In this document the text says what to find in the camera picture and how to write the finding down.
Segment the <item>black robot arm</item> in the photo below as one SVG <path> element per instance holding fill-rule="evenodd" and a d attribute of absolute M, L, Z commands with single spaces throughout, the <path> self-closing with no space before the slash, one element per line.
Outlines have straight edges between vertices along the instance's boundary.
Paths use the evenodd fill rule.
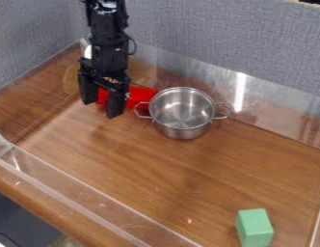
<path fill-rule="evenodd" d="M 98 90 L 109 93 L 106 116 L 118 117 L 125 112 L 130 78 L 128 69 L 129 40 L 125 32 L 128 18 L 125 0 L 85 0 L 90 27 L 92 57 L 80 59 L 78 82 L 85 104 L 98 101 Z"/>

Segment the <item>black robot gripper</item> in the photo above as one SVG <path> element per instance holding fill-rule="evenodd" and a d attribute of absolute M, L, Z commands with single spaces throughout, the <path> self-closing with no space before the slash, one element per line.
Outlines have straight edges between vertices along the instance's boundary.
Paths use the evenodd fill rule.
<path fill-rule="evenodd" d="M 118 117 L 125 112 L 126 94 L 130 78 L 126 75 L 129 58 L 129 41 L 114 45 L 92 43 L 92 59 L 80 59 L 78 82 L 84 104 L 98 100 L 98 89 L 109 92 L 106 100 L 106 116 Z"/>

